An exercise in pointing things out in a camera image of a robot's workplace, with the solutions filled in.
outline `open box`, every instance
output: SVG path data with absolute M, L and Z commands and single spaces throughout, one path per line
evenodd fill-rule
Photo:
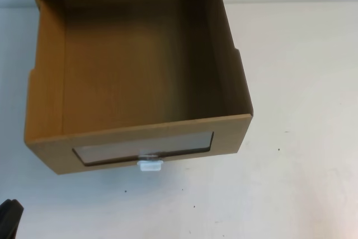
M 237 152 L 253 110 L 223 0 L 36 0 L 25 143 L 58 174 Z

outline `black object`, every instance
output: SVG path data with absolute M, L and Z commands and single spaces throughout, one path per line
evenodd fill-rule
M 0 205 L 0 239 L 15 239 L 22 212 L 17 200 L 7 199 Z

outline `white plastic tab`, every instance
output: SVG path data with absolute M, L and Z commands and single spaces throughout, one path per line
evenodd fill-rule
M 139 161 L 137 165 L 139 165 L 140 170 L 143 172 L 147 171 L 160 171 L 162 169 L 162 160 L 155 161 Z

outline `cardboard drawer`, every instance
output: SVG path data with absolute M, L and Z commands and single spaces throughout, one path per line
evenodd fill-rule
M 223 0 L 36 0 L 25 143 L 58 174 L 237 152 L 253 111 Z

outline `cardboard box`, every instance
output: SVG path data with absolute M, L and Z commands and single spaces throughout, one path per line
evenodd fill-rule
M 56 173 L 238 151 L 253 110 L 223 0 L 36 2 L 25 143 Z

